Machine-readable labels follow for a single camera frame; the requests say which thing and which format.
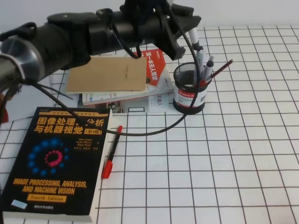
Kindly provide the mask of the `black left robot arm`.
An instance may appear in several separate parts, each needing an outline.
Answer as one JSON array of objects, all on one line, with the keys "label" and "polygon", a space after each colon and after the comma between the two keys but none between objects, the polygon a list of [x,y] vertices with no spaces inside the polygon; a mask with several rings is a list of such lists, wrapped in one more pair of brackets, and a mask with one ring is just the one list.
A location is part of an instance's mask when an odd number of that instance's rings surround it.
[{"label": "black left robot arm", "polygon": [[201,21],[193,12],[166,0],[127,0],[119,11],[60,13],[42,26],[25,23],[0,35],[0,89],[39,82],[57,70],[85,65],[91,56],[144,44],[180,59],[185,49],[178,38]]}]

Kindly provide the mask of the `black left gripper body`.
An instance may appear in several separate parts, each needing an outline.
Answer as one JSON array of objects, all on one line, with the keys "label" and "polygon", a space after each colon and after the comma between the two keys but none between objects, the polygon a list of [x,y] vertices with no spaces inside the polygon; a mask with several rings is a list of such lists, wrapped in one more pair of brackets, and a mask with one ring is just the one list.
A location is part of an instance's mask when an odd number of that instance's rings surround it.
[{"label": "black left gripper body", "polygon": [[154,44],[172,60],[185,54],[177,39],[196,29],[201,21],[200,16],[193,14],[194,8],[167,0],[126,0],[120,11],[133,26],[133,37],[139,43]]}]

